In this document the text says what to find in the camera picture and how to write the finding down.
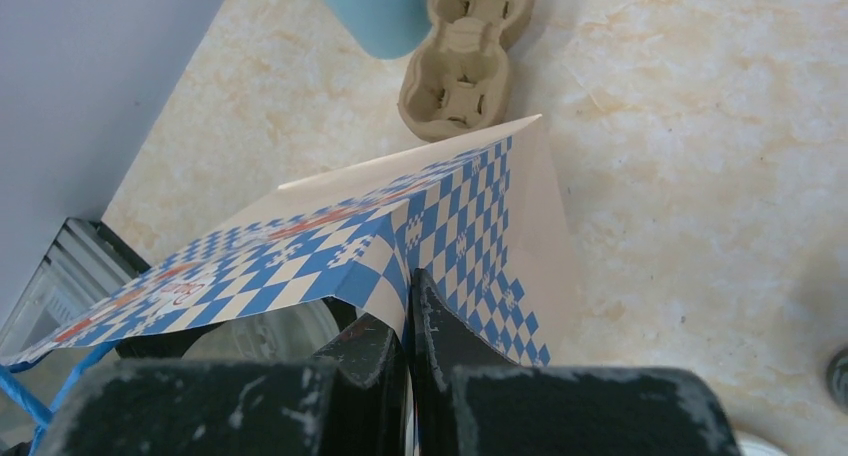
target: pulp cup holder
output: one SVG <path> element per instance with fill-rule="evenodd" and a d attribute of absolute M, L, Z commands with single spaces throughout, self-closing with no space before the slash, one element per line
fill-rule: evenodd
<path fill-rule="evenodd" d="M 398 108 L 419 138 L 435 142 L 500 123 L 512 89 L 506 49 L 535 0 L 428 0 L 435 30 L 415 51 Z"/>

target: white wall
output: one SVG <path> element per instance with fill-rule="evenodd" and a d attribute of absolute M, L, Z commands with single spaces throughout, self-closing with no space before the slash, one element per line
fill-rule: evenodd
<path fill-rule="evenodd" d="M 223 0 L 0 0 L 0 325 L 99 218 Z"/>

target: checkered pattern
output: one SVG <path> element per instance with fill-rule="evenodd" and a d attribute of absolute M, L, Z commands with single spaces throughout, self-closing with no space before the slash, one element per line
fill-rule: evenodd
<path fill-rule="evenodd" d="M 448 305 L 492 346 L 547 364 L 535 315 L 508 276 L 512 138 L 440 161 L 309 215 L 215 231 L 189 243 L 84 317 L 26 352 L 204 326 L 335 296 L 364 307 L 377 288 L 406 305 L 426 268 Z"/>

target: clear plastic container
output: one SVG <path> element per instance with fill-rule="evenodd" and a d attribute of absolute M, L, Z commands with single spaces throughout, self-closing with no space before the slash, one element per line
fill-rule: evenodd
<path fill-rule="evenodd" d="M 324 0 L 362 49 L 379 59 L 399 58 L 430 31 L 427 0 Z"/>
<path fill-rule="evenodd" d="M 227 321 L 201 336 L 183 359 L 295 361 L 308 358 L 338 336 L 323 301 Z"/>

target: marble countertop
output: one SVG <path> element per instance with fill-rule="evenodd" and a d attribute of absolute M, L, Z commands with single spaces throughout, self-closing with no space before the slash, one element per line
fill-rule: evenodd
<path fill-rule="evenodd" d="M 560 364 L 674 365 L 734 423 L 842 454 L 846 0 L 538 0 L 508 119 L 545 115 L 585 296 Z M 319 0 L 225 0 L 104 216 L 155 263 L 277 185 L 421 143 L 407 59 Z"/>

